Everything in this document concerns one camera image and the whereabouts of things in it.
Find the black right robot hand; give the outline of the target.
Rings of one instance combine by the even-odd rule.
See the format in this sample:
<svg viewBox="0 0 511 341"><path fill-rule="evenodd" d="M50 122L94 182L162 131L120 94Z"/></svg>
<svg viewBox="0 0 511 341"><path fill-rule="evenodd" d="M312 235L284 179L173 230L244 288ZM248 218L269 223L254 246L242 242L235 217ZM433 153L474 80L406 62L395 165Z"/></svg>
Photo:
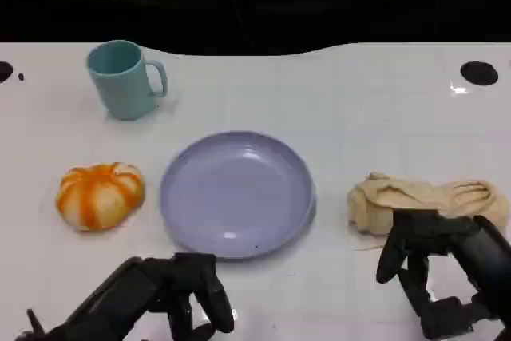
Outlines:
<svg viewBox="0 0 511 341"><path fill-rule="evenodd" d="M451 296L434 301L426 289L429 256L452 255L476 294L469 303ZM499 340L510 338L510 244L481 215L445 218L432 209L398 208L379 257L376 280L397 277L428 340L473 331L483 319L500 320Z"/></svg>

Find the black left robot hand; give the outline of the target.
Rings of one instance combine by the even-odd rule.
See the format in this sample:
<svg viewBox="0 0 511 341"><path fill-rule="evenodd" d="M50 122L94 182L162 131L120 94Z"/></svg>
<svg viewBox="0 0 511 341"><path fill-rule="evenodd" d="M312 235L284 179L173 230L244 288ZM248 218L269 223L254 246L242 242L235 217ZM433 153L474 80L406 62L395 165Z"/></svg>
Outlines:
<svg viewBox="0 0 511 341"><path fill-rule="evenodd" d="M122 340L147 312L168 317L174 340L209 340L234 329L212 254L126 260L45 340Z"/></svg>

